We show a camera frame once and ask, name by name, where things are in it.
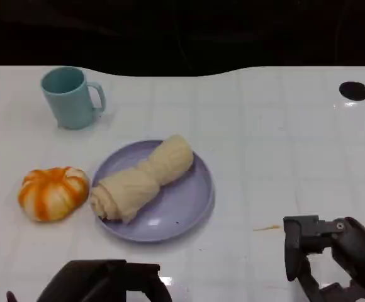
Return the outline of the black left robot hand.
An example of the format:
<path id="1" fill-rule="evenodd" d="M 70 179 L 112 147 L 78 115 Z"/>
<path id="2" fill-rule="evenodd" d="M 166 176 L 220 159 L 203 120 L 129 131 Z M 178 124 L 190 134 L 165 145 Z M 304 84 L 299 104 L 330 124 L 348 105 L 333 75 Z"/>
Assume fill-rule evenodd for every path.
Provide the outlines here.
<path id="1" fill-rule="evenodd" d="M 38 301 L 126 301 L 128 291 L 149 301 L 171 301 L 160 265 L 125 260 L 72 260 L 52 278 Z"/>

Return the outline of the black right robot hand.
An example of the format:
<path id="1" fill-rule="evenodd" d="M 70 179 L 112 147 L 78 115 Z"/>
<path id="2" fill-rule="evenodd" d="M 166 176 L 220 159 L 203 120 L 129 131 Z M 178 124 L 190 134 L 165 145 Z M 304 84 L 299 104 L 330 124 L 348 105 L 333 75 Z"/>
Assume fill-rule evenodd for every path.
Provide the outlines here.
<path id="1" fill-rule="evenodd" d="M 365 299 L 365 227 L 352 217 L 334 221 L 317 215 L 286 216 L 284 262 L 288 281 L 297 280 L 309 301 Z M 335 282 L 321 288 L 312 276 L 310 254 L 330 248 L 332 257 L 351 277 L 348 287 Z"/>

